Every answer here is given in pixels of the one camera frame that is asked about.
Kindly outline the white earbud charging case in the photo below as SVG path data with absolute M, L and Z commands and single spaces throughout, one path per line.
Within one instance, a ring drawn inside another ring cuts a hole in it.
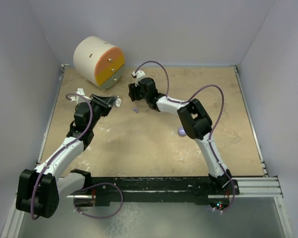
M 122 103 L 122 100 L 120 98 L 117 98 L 115 101 L 115 106 L 120 107 L 121 103 Z

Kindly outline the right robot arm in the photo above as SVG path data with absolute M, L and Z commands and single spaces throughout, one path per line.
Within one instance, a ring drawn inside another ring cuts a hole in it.
M 198 99 L 190 99 L 188 102 L 169 100 L 166 95 L 158 92 L 154 80 L 146 76 L 129 84 L 129 97 L 132 101 L 145 100 L 152 110 L 177 115 L 186 135 L 197 143 L 202 152 L 212 191 L 222 194 L 228 189 L 231 174 L 213 138 L 216 126 Z

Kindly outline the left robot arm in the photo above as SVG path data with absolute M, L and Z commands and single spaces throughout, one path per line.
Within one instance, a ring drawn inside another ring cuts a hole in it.
M 16 208 L 30 214 L 32 220 L 50 218 L 61 198 L 76 191 L 88 194 L 92 182 L 87 172 L 71 172 L 61 178 L 64 170 L 81 155 L 93 140 L 93 129 L 101 117 L 121 104 L 118 96 L 87 97 L 79 93 L 68 93 L 66 99 L 75 101 L 74 120 L 59 148 L 43 163 L 32 170 L 25 169 L 19 176 Z

